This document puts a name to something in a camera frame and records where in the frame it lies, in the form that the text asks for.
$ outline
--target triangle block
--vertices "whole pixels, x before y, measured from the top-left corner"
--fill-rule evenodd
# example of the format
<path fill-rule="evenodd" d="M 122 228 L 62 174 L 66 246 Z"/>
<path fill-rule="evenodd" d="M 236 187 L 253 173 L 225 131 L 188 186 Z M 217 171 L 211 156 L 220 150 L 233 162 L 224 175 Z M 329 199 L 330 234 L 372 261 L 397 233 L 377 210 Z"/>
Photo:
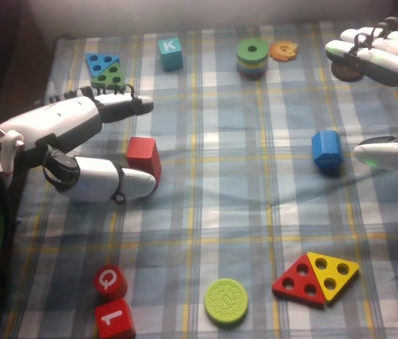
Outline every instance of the triangle block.
<path fill-rule="evenodd" d="M 118 62 L 119 60 L 120 57 L 114 54 L 86 53 L 86 61 L 92 77 L 97 76 L 107 67 L 111 66 L 115 62 Z"/>
<path fill-rule="evenodd" d="M 328 302 L 341 292 L 359 270 L 359 264 L 353 261 L 323 256 L 314 252 L 308 252 L 307 257 Z"/>
<path fill-rule="evenodd" d="M 111 90 L 125 90 L 125 75 L 118 62 L 107 67 L 101 74 L 90 80 L 94 88 L 106 88 Z"/>
<path fill-rule="evenodd" d="M 276 280 L 271 289 L 277 297 L 309 306 L 323 308 L 326 303 L 307 254 L 301 256 Z"/>

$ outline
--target toy block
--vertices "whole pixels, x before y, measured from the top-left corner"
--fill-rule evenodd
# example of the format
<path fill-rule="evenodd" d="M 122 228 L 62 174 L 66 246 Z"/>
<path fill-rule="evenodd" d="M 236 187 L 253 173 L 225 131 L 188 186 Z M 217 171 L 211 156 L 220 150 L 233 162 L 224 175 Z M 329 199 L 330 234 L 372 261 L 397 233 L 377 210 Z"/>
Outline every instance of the toy block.
<path fill-rule="evenodd" d="M 164 71 L 173 71 L 183 67 L 182 46 L 177 37 L 158 41 Z"/>
<path fill-rule="evenodd" d="M 307 254 L 301 256 L 276 282 L 272 292 L 284 299 L 323 308 L 326 303 Z"/>
<path fill-rule="evenodd" d="M 332 301 L 338 295 L 359 269 L 359 265 L 353 261 L 323 256 L 313 252 L 308 252 L 307 257 L 312 264 L 327 302 Z"/>
<path fill-rule="evenodd" d="M 128 290 L 128 283 L 122 271 L 115 265 L 104 265 L 93 279 L 93 286 L 107 301 L 121 299 Z"/>
<path fill-rule="evenodd" d="M 153 175 L 156 179 L 156 187 L 158 187 L 161 178 L 161 161 L 155 139 L 131 137 L 127 150 L 127 161 L 130 168 Z"/>
<path fill-rule="evenodd" d="M 337 170 L 343 162 L 340 135 L 324 130 L 312 137 L 313 161 L 324 171 Z"/>
<path fill-rule="evenodd" d="M 120 57 L 118 55 L 86 53 L 86 61 L 92 77 L 97 76 L 113 63 L 119 62 L 119 60 Z"/>
<path fill-rule="evenodd" d="M 107 67 L 101 74 L 90 80 L 90 83 L 95 88 L 109 88 L 112 90 L 124 90 L 127 87 L 125 75 L 118 62 Z"/>
<path fill-rule="evenodd" d="M 134 339 L 131 309 L 124 299 L 118 299 L 95 309 L 95 320 L 100 339 Z"/>

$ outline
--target table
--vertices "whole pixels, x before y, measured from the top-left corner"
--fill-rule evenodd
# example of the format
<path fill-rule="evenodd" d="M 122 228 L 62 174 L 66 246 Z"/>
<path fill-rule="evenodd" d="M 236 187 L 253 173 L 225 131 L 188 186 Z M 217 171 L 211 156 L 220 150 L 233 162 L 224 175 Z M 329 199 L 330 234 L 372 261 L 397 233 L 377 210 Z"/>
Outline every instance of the table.
<path fill-rule="evenodd" d="M 351 154 L 398 135 L 398 88 L 330 73 L 325 44 L 367 23 L 316 22 L 58 41 L 46 98 L 88 85 L 86 52 L 118 53 L 127 83 L 153 113 L 103 126 L 72 154 L 124 162 L 131 136 L 156 139 L 163 173 L 149 198 L 125 206 L 69 201 L 40 168 L 28 176 L 15 236 L 2 338 L 94 338 L 101 304 L 93 275 L 116 263 L 138 339 L 398 338 L 398 172 Z M 184 68 L 165 73 L 157 41 L 178 36 Z M 297 60 L 269 60 L 240 77 L 245 37 L 293 40 Z M 340 177 L 322 176 L 311 138 L 335 129 Z M 360 264 L 360 277 L 324 311 L 277 299 L 271 284 L 314 251 Z M 233 278 L 250 308 L 231 331 L 204 313 L 206 288 Z"/>

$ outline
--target white wall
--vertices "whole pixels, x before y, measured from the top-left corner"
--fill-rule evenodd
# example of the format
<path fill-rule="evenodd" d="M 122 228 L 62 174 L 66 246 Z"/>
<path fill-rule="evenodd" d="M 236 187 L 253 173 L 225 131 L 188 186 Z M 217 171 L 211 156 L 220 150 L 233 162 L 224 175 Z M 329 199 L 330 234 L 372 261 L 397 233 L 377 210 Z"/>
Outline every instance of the white wall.
<path fill-rule="evenodd" d="M 393 0 L 28 0 L 49 46 L 56 37 L 104 37 L 285 23 L 385 18 Z"/>

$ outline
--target green triangle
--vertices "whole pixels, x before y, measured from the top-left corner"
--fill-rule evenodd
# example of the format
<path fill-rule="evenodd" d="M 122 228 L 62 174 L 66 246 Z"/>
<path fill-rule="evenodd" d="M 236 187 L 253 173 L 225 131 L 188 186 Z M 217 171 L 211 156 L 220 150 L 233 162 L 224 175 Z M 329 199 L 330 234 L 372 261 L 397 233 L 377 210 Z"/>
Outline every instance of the green triangle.
<path fill-rule="evenodd" d="M 125 90 L 125 75 L 120 69 L 118 61 L 107 67 L 103 72 L 90 80 L 94 88 L 106 88 L 112 90 Z"/>

